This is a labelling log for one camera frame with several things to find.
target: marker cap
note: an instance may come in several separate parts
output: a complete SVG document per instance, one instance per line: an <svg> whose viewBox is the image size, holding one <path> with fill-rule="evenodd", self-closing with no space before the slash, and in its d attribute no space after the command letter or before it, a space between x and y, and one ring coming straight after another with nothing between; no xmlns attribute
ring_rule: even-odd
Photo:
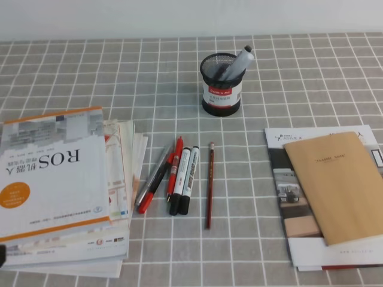
<svg viewBox="0 0 383 287"><path fill-rule="evenodd" d="M180 205L178 207L178 213L182 215L187 215L189 212L189 203L190 203L189 196L181 196Z"/></svg>
<svg viewBox="0 0 383 287"><path fill-rule="evenodd" d="M169 214L170 215L177 215L178 213L178 207L180 205L180 200L181 200L181 195L178 193L173 193L171 198L170 198L170 210Z"/></svg>

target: pencil holder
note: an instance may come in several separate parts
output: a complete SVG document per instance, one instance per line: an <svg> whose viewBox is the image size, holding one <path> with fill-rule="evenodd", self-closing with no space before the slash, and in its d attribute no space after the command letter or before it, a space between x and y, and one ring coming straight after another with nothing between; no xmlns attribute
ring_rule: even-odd
<svg viewBox="0 0 383 287"><path fill-rule="evenodd" d="M216 117L232 115L241 106L242 77L246 70L233 80L218 80L235 58L233 54L218 53L206 57L200 65L203 78L202 107Z"/></svg>

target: red pen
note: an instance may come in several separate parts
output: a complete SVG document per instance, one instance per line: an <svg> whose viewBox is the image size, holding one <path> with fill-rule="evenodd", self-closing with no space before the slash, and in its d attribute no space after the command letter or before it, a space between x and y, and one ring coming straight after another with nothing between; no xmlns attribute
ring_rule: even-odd
<svg viewBox="0 0 383 287"><path fill-rule="evenodd" d="M168 169L171 167L172 161L173 161L174 154L170 154L168 157L168 160L166 163L163 164L162 167L160 167L158 176L153 180L153 183L151 184L149 188L149 192L145 195L144 199L142 200L141 204L138 208L138 213L145 213L148 209L151 200L154 197L154 194L156 193L158 186L160 185L163 177L165 176L165 173L168 171Z"/></svg>
<svg viewBox="0 0 383 287"><path fill-rule="evenodd" d="M184 141L182 140L182 137L179 137L177 140L177 144L175 146L172 169L170 171L170 177L168 182L168 202L170 200L170 196L173 194L175 179L177 178L178 165L180 164L180 158L181 158L183 148L184 148Z"/></svg>

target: kraft paper notebook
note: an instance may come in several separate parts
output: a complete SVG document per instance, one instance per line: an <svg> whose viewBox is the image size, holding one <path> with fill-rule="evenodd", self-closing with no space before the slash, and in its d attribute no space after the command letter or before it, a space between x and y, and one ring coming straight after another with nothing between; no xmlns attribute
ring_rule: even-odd
<svg viewBox="0 0 383 287"><path fill-rule="evenodd" d="M284 148L328 245L383 234L383 179L354 132Z"/></svg>

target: pencil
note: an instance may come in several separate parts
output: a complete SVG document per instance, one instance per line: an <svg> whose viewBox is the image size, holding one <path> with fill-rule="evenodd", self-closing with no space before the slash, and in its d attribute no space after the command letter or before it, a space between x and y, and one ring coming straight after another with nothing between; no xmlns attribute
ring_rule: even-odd
<svg viewBox="0 0 383 287"><path fill-rule="evenodd" d="M211 212L213 205L213 176L214 176L214 143L210 143L210 161L209 161L209 187L208 187L208 214L206 219L206 228L211 226Z"/></svg>

